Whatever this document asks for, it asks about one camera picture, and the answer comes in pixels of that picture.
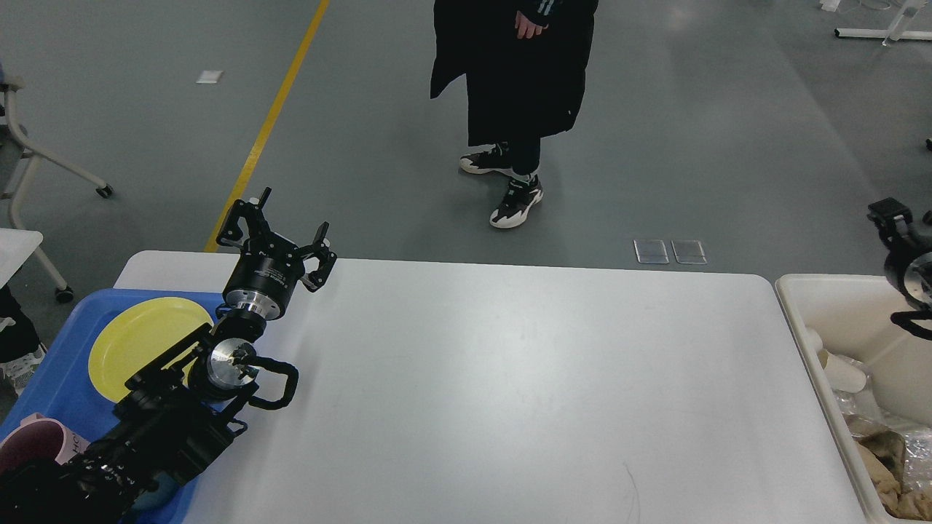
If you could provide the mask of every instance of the yellow floor line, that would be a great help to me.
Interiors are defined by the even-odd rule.
[[[321,0],[321,4],[317,7],[317,13],[314,14],[314,19],[310,21],[308,31],[304,34],[304,39],[301,40],[301,45],[297,49],[297,53],[295,54],[295,58],[292,60],[291,67],[288,68],[288,73],[285,75],[285,79],[281,82],[279,93],[275,95],[275,101],[272,102],[271,108],[268,109],[266,121],[262,124],[262,129],[259,130],[259,135],[255,137],[253,149],[250,150],[249,157],[246,158],[246,163],[243,164],[242,171],[240,171],[240,176],[236,179],[236,184],[233,185],[233,190],[230,192],[229,198],[226,199],[226,204],[224,204],[224,209],[220,213],[220,218],[217,219],[217,224],[213,227],[211,237],[207,240],[207,245],[204,246],[204,251],[207,253],[216,253],[217,251],[217,233],[220,232],[220,227],[224,224],[224,220],[226,219],[226,210],[228,210],[230,206],[233,205],[234,201],[241,198],[243,192],[246,190],[246,186],[249,184],[249,179],[253,176],[255,165],[259,162],[259,157],[262,155],[262,150],[266,147],[268,136],[272,133],[272,129],[275,128],[275,121],[279,119],[281,107],[285,104],[285,100],[288,98],[288,92],[291,90],[292,84],[295,83],[297,72],[299,69],[301,69],[301,62],[304,61],[305,55],[308,54],[310,42],[314,39],[314,35],[317,33],[317,28],[321,25],[323,13],[326,12],[327,6],[329,4],[330,0]]]

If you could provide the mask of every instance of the caster wheel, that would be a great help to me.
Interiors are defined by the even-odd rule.
[[[114,194],[114,189],[109,184],[107,184],[104,187],[98,187],[97,194],[100,195],[102,198],[109,199],[110,195]]]
[[[55,290],[55,300],[59,304],[67,304],[75,299],[75,292],[71,289],[71,286],[67,286],[64,289]]]

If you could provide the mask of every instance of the sneaker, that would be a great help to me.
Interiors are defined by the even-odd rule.
[[[460,157],[459,168],[472,174],[505,173],[512,168],[512,163],[508,160],[508,153],[501,145],[495,144],[488,151]]]
[[[508,181],[505,197],[488,218],[488,223],[499,229],[517,228],[528,219],[530,206],[542,198],[543,187],[540,178],[535,176],[531,184],[524,184],[512,178]]]
[[[16,396],[26,389],[26,384],[33,377],[36,369],[46,358],[46,347],[39,344],[34,352],[28,353],[12,362],[0,364],[0,375],[13,386]]]

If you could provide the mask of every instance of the hand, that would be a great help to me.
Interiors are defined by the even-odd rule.
[[[533,38],[534,36],[541,34],[543,30],[547,29],[548,27],[550,26],[540,26],[528,20],[528,17],[524,16],[521,11],[518,11],[517,14],[514,15],[514,28],[518,30],[518,39]]]

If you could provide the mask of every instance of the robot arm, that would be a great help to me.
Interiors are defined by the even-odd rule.
[[[886,279],[915,308],[894,313],[890,320],[917,337],[932,340],[932,330],[916,323],[932,320],[932,237],[916,230],[912,212],[897,200],[880,200],[868,209],[868,218],[890,250],[884,263]]]
[[[247,404],[288,406],[297,369],[258,355],[253,343],[267,321],[284,315],[298,281],[311,291],[326,283],[336,255],[324,238],[326,223],[305,247],[273,233],[262,215],[268,194],[267,188],[259,201],[237,200],[217,237],[240,249],[224,289],[226,314],[213,329],[202,325],[128,379],[130,393],[114,408],[119,423],[84,453],[66,464],[37,460],[0,475],[0,523],[116,523],[139,496],[158,487],[155,478],[162,473],[184,485],[207,469],[246,431],[236,415]],[[240,220],[249,237],[237,243]],[[304,260],[312,257],[320,265],[306,274]],[[183,369],[192,361],[185,387]],[[286,377],[278,400],[255,395],[262,370]]]

